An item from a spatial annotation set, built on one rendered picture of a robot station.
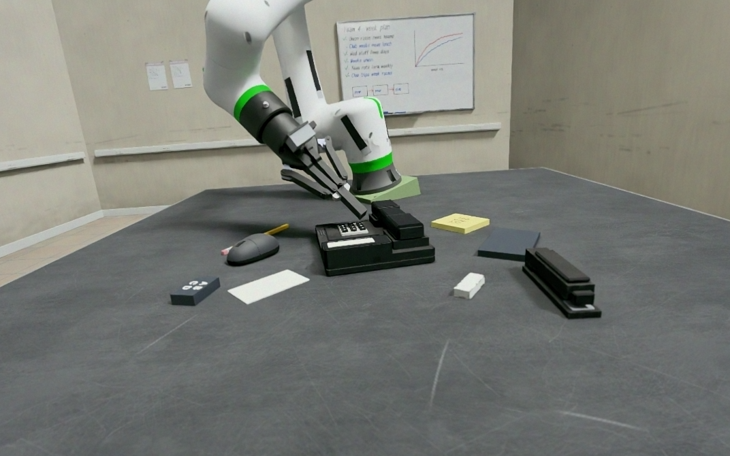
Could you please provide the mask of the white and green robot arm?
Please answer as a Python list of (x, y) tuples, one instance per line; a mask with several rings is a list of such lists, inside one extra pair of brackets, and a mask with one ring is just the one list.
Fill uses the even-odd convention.
[[(288, 112), (300, 123), (283, 141), (292, 152), (313, 136), (330, 136), (335, 152), (345, 152), (356, 195), (372, 195), (398, 186), (402, 175), (392, 163), (381, 102), (375, 97), (358, 97), (334, 105), (325, 101), (306, 23), (304, 5), (310, 1), (210, 0), (204, 16), (204, 90), (260, 144), (265, 144), (261, 138), (264, 127), (281, 112)], [(271, 34), (287, 105), (259, 76), (264, 42)]]

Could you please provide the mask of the dark grey telephone handset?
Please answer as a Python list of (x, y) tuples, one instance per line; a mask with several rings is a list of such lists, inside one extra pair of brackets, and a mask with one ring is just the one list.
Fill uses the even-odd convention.
[(372, 216), (387, 226), (387, 232), (395, 240), (422, 238), (424, 224), (411, 214), (403, 212), (391, 199), (372, 202)]

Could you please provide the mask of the yellow sticky note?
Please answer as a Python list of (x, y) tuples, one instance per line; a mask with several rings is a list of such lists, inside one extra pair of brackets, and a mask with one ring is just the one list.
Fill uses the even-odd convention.
[(444, 229), (454, 231), (454, 233), (470, 233), (473, 230), (481, 229), (481, 227), (489, 225), (489, 220), (474, 216), (463, 216), (462, 214), (453, 214), (439, 220), (432, 221), (432, 227), (436, 229)]

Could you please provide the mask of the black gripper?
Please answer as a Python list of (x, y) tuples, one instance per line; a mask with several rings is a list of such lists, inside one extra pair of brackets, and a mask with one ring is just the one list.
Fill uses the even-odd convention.
[[(281, 170), (281, 180), (293, 182), (308, 189), (321, 199), (331, 197), (334, 201), (341, 200), (341, 203), (344, 203), (358, 217), (358, 220), (361, 220), (366, 216), (368, 209), (349, 192), (351, 186), (347, 184), (348, 174), (332, 147), (331, 137), (316, 138), (313, 136), (311, 141), (297, 149), (296, 152), (292, 152), (287, 142), (283, 142), (285, 136), (298, 125), (300, 124), (292, 118), (291, 114), (281, 112), (264, 127), (261, 135), (263, 142), (281, 159), (281, 163), (284, 165)], [(327, 157), (338, 175), (326, 165), (319, 155), (319, 146), (326, 151)], [(321, 186), (293, 169), (304, 170)]]

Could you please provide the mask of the white rectangular sheet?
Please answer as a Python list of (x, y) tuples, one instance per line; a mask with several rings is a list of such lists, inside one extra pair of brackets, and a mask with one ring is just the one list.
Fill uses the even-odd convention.
[(306, 281), (309, 281), (308, 278), (305, 278), (300, 274), (291, 272), (291, 270), (283, 270), (283, 272), (272, 274), (271, 276), (251, 282), (250, 284), (234, 287), (234, 289), (230, 289), (228, 291), (234, 297), (240, 299), (240, 301), (250, 304), (255, 301), (259, 301), (259, 299), (274, 295), (279, 291), (284, 291), (289, 287), (304, 284)]

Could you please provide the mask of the dark grey computer mouse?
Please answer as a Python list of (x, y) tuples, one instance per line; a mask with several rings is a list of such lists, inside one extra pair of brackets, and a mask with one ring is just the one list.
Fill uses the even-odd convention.
[(227, 262), (234, 267), (257, 263), (279, 251), (279, 243), (274, 236), (257, 233), (240, 240), (227, 254)]

